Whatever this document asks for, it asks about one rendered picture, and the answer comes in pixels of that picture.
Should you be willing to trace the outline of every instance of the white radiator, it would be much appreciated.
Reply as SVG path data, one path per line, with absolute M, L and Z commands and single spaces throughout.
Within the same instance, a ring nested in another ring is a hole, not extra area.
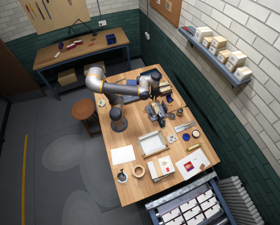
M 238 225 L 263 225 L 264 221 L 238 176 L 216 182 Z

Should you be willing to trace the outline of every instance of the wall shelf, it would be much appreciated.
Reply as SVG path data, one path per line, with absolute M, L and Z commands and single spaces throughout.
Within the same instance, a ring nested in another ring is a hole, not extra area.
M 196 32 L 196 29 L 192 26 L 187 27 L 192 32 Z M 230 73 L 228 69 L 225 68 L 225 64 L 221 64 L 216 57 L 213 56 L 208 48 L 205 48 L 201 43 L 198 43 L 194 36 L 191 36 L 188 32 L 186 32 L 182 27 L 178 28 L 178 31 L 190 42 L 191 46 L 195 46 L 212 64 L 227 78 L 227 80 L 232 84 L 232 88 L 237 87 L 239 85 L 248 83 L 251 81 L 251 78 L 248 78 L 244 81 L 239 81 L 235 78 L 234 73 Z

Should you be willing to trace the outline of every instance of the wooden table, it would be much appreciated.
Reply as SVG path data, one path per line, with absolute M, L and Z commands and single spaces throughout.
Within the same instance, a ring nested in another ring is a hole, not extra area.
M 115 34 L 117 44 L 108 45 L 106 41 L 106 35 Z M 66 46 L 72 44 L 73 41 L 83 40 L 82 45 L 77 45 L 76 48 L 68 50 Z M 61 100 L 59 95 L 55 92 L 49 82 L 46 80 L 44 75 L 42 74 L 43 70 L 51 69 L 52 72 L 57 77 L 56 73 L 53 71 L 53 67 L 57 67 L 62 64 L 66 64 L 68 62 L 72 62 L 75 60 L 79 60 L 91 55 L 96 55 L 99 53 L 108 52 L 111 50 L 115 50 L 118 48 L 126 48 L 127 50 L 127 58 L 129 62 L 129 70 L 130 70 L 130 56 L 129 56 L 129 39 L 124 33 L 121 27 L 104 30 L 102 32 L 97 33 L 97 36 L 92 36 L 92 34 L 88 34 L 85 36 L 81 36 L 78 38 L 74 38 L 71 40 L 63 41 L 64 46 L 63 49 L 59 50 L 59 44 L 50 45 L 38 50 L 35 62 L 33 64 L 33 70 L 38 73 L 38 75 L 42 78 L 45 84 L 49 87 L 52 93 L 57 97 L 58 100 Z M 57 52 L 60 52 L 57 58 L 54 56 Z
M 159 64 L 108 77 L 106 80 L 109 83 L 114 83 L 115 81 L 121 80 L 123 78 L 126 78 L 126 80 L 136 79 L 136 77 L 139 76 L 140 73 L 153 68 L 157 68 L 163 75 L 161 81 L 169 81 L 167 74 Z M 125 84 L 126 80 L 119 82 L 119 84 Z M 181 104 L 186 105 L 186 103 L 183 101 L 182 97 L 180 96 L 174 85 L 172 83 L 171 85 L 173 88 L 173 93 L 171 94 L 171 96 L 174 101 L 172 102 L 172 106 L 167 106 L 168 112 L 177 110 L 177 108 L 180 107 Z M 98 103 L 99 98 L 104 99 L 107 102 L 107 98 L 104 94 L 95 93 L 96 103 Z M 166 102 L 166 97 L 158 97 L 158 100 L 164 100 L 164 102 Z M 179 170 L 176 168 L 175 163 L 195 151 L 185 151 L 186 148 L 189 146 L 192 146 L 198 142 L 202 143 L 202 146 L 200 148 L 211 163 L 211 165 L 206 167 L 204 170 L 220 162 L 220 159 L 217 156 L 214 148 L 211 146 L 209 140 L 206 138 L 203 130 L 194 118 L 192 112 L 187 107 L 183 109 L 183 115 L 181 117 L 176 116 L 175 120 L 170 120 L 168 117 L 164 118 L 166 121 L 166 126 L 162 128 L 162 131 L 165 134 L 165 137 L 169 136 L 170 134 L 175 134 L 178 137 L 178 140 L 170 145 L 170 149 L 144 159 L 140 153 L 138 145 L 136 144 L 137 138 L 154 130 L 160 129 L 160 126 L 157 121 L 150 121 L 149 116 L 145 110 L 145 106 L 147 106 L 150 103 L 152 103 L 152 101 L 151 99 L 148 99 L 145 101 L 137 101 L 123 106 L 123 116 L 128 120 L 129 126 L 122 133 L 116 133 L 110 127 L 111 119 L 109 117 L 109 111 L 111 109 L 111 106 L 109 104 L 106 104 L 103 108 L 97 107 L 98 115 L 100 118 L 101 130 L 106 145 L 106 151 L 112 169 L 113 177 L 115 179 L 117 177 L 117 174 L 120 172 L 120 169 L 122 168 L 124 168 L 124 172 L 126 172 L 129 177 L 128 181 L 123 184 L 119 183 L 118 181 L 115 181 L 122 206 L 126 206 L 131 203 L 140 201 L 144 198 L 147 198 L 151 195 L 154 195 L 178 183 L 183 182 L 184 179 Z M 191 120 L 195 121 L 195 126 L 177 134 L 175 133 L 174 127 Z M 197 139 L 192 137 L 188 142 L 184 141 L 182 139 L 182 135 L 184 133 L 188 133 L 191 135 L 194 129 L 200 131 L 200 137 Z M 133 145 L 136 160 L 133 162 L 113 166 L 111 149 L 123 147 L 130 144 Z M 154 183 L 148 171 L 147 162 L 153 161 L 155 159 L 167 155 L 170 155 L 170 158 L 174 164 L 176 171 L 172 175 Z M 131 172 L 132 168 L 137 164 L 143 165 L 146 170 L 145 175 L 139 179 L 134 177 Z

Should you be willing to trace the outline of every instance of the power outlet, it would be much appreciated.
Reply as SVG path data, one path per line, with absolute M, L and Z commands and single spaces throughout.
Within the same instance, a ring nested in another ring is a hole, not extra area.
M 147 32 L 145 32 L 145 38 L 146 38 L 147 40 L 150 39 L 150 35 L 149 35 Z
M 98 24 L 99 24 L 99 27 L 106 26 L 106 20 L 99 21 Z

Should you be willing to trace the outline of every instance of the blue tray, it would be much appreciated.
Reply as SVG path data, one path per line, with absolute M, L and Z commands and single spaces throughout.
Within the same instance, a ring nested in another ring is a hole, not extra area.
M 160 74 L 160 78 L 162 79 L 163 75 L 156 68 L 150 69 L 150 70 L 145 71 L 145 72 L 142 72 L 142 73 L 140 73 L 140 76 L 149 76 L 149 75 L 153 74 L 154 72 L 159 73 Z

